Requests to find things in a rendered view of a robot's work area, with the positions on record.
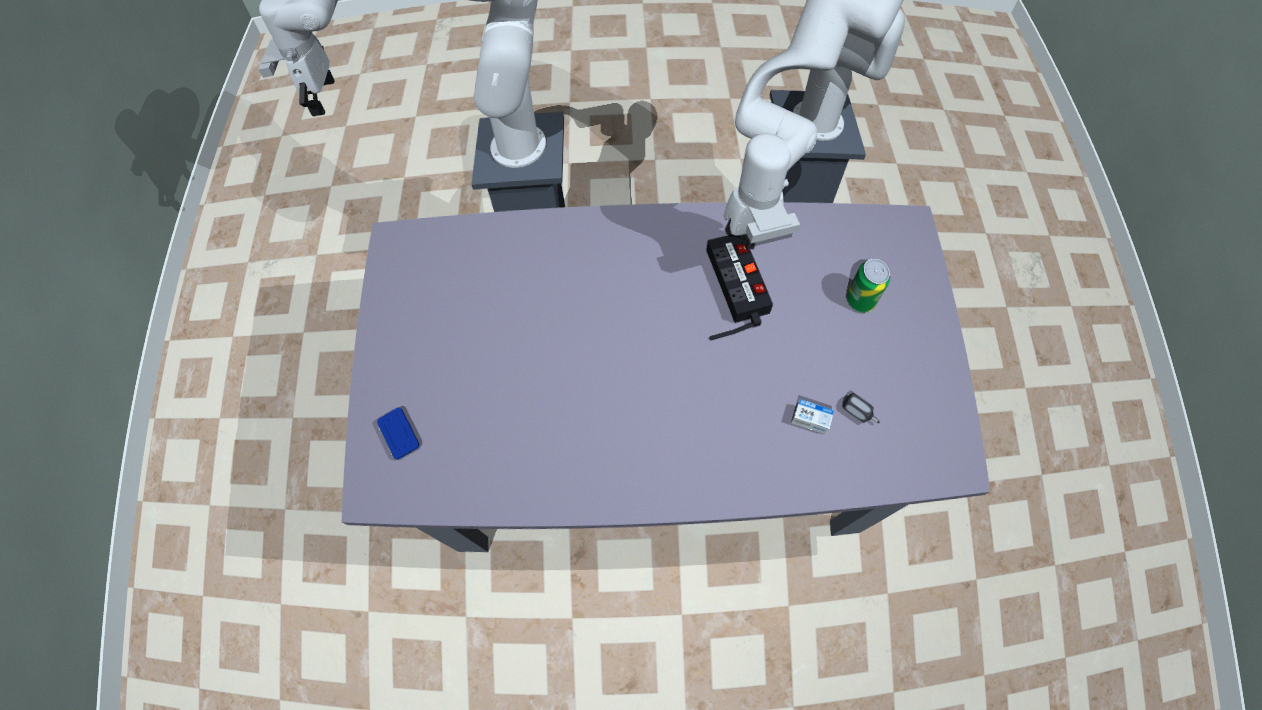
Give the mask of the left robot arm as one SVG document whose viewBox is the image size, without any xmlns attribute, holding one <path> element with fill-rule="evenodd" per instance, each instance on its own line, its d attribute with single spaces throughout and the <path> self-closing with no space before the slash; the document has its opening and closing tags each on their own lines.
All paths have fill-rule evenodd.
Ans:
<svg viewBox="0 0 1262 710">
<path fill-rule="evenodd" d="M 746 230 L 751 243 L 798 232 L 796 214 L 787 214 L 780 201 L 789 185 L 787 170 L 817 140 L 840 135 L 852 71 L 870 79 L 888 74 L 904 33 L 902 3 L 806 0 L 787 50 L 751 76 L 734 117 L 736 129 L 752 137 L 738 189 L 755 219 Z M 761 100 L 769 79 L 793 69 L 810 71 L 803 101 L 793 112 Z"/>
</svg>

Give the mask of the green and yellow drink can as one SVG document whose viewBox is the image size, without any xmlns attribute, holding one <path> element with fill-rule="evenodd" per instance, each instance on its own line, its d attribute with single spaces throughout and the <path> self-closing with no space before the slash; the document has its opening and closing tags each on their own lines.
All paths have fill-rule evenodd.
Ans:
<svg viewBox="0 0 1262 710">
<path fill-rule="evenodd" d="M 861 313 L 875 309 L 890 282 L 888 266 L 883 261 L 870 259 L 864 262 L 861 264 L 847 291 L 847 301 Z"/>
</svg>

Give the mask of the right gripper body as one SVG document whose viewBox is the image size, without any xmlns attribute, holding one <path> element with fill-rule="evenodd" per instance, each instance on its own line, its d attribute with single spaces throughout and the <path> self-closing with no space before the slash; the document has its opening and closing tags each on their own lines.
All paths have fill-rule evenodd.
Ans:
<svg viewBox="0 0 1262 710">
<path fill-rule="evenodd" d="M 286 68 L 298 92 L 300 83 L 304 82 L 310 92 L 319 93 L 329 69 L 329 59 L 321 42 L 316 38 L 314 45 L 304 55 L 294 58 L 292 62 L 286 61 Z"/>
</svg>

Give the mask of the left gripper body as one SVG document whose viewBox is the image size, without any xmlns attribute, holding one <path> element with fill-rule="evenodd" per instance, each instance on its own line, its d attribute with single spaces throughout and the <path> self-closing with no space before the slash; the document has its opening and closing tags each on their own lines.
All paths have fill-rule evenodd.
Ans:
<svg viewBox="0 0 1262 710">
<path fill-rule="evenodd" d="M 727 206 L 724 208 L 724 219 L 731 218 L 729 230 L 731 235 L 747 235 L 746 227 L 748 223 L 753 223 L 753 214 L 750 211 L 750 206 L 738 197 L 738 187 L 731 193 Z M 728 218 L 729 217 L 729 218 Z"/>
</svg>

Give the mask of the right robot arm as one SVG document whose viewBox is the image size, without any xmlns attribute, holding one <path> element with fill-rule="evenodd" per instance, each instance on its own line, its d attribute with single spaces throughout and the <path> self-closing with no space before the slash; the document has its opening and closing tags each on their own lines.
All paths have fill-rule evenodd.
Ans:
<svg viewBox="0 0 1262 710">
<path fill-rule="evenodd" d="M 475 105 L 490 117 L 493 129 L 491 154 L 504 166 L 526 166 L 546 148 L 545 135 L 536 127 L 528 77 L 538 0 L 469 1 L 491 1 L 475 84 Z M 273 37 L 257 69 L 262 78 L 274 76 L 279 61 L 290 62 L 310 50 L 316 42 L 312 32 L 328 26 L 337 3 L 260 3 L 259 13 Z"/>
</svg>

